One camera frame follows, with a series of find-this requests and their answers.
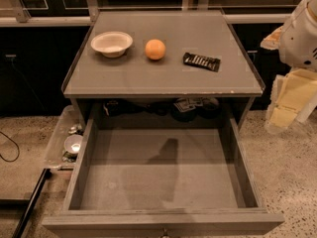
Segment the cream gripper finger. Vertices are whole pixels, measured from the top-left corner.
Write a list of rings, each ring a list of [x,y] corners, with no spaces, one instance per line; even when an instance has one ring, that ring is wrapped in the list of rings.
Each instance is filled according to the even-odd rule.
[[[278,75],[271,93],[268,125],[288,128],[296,120],[304,123],[317,107],[317,72],[298,68]]]
[[[261,47],[266,50],[277,50],[282,28],[279,27],[261,41]]]

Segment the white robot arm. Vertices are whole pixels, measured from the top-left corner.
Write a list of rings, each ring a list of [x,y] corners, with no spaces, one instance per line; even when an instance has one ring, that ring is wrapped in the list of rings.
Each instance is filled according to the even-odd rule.
[[[280,61],[291,67],[276,76],[266,112],[265,128],[277,134],[295,120],[305,122],[317,104],[317,0],[302,0],[261,47],[278,50]]]

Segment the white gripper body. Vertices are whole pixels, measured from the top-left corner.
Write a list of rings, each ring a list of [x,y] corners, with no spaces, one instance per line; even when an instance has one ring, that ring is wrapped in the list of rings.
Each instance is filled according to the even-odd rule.
[[[310,15],[291,16],[281,28],[279,59],[291,67],[316,70],[316,20]]]

